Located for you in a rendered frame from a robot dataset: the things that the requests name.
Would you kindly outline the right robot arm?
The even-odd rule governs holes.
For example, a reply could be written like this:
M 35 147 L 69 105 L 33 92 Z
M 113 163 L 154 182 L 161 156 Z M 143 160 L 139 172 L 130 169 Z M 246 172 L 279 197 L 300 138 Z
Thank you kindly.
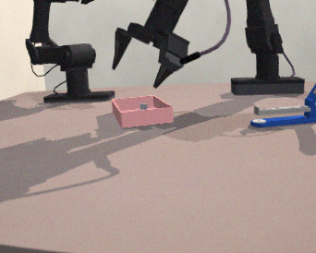
M 43 64 L 61 65 L 60 71 L 66 72 L 67 93 L 53 93 L 43 97 L 43 100 L 108 99 L 114 96 L 114 90 L 89 90 L 88 68 L 92 68 L 96 57 L 96 52 L 89 43 L 62 45 L 63 48 L 60 48 L 61 46 L 58 46 L 49 37 L 50 6 L 51 3 L 45 3 L 43 0 L 33 0 L 32 28 L 30 38 L 25 39 L 25 44 L 34 66 Z M 35 43 L 41 43 L 42 46 L 35 46 Z M 51 46 L 55 48 L 43 48 Z

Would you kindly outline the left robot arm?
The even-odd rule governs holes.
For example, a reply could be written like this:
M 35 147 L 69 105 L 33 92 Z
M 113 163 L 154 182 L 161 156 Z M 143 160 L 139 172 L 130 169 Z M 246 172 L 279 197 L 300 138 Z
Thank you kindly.
M 156 0 L 155 3 L 168 6 L 167 13 L 172 15 L 173 12 L 177 12 L 181 16 L 188 0 Z M 231 78 L 231 82 L 234 85 L 305 83 L 304 78 L 279 76 L 279 55 L 277 54 L 283 54 L 284 49 L 278 24 L 274 24 L 269 0 L 246 0 L 246 3 L 246 40 L 251 53 L 256 54 L 257 75 L 251 78 L 252 80 Z M 165 45 L 166 40 L 160 45 L 158 63 L 172 72 L 177 72 L 184 65 L 180 58 L 165 50 Z

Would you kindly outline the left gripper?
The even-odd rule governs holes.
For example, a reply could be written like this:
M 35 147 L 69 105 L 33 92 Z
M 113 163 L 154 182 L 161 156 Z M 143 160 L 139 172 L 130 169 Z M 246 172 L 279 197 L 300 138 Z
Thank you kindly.
M 160 49 L 161 43 L 166 40 L 165 50 L 168 53 L 180 59 L 183 59 L 188 55 L 188 45 L 190 42 L 172 32 L 179 21 L 180 15 L 177 14 L 177 12 L 173 12 L 172 15 L 169 14 L 167 13 L 168 9 L 168 6 L 155 3 L 144 26 L 138 23 L 130 22 L 128 25 L 128 30 L 121 28 L 116 29 L 115 56 L 112 65 L 113 70 L 115 70 L 119 64 L 124 52 L 128 48 L 132 37 L 147 44 L 153 42 L 152 46 L 158 49 Z M 154 88 L 157 89 L 167 77 L 175 72 L 166 69 L 167 68 L 163 67 L 162 65 L 160 66 L 153 84 Z

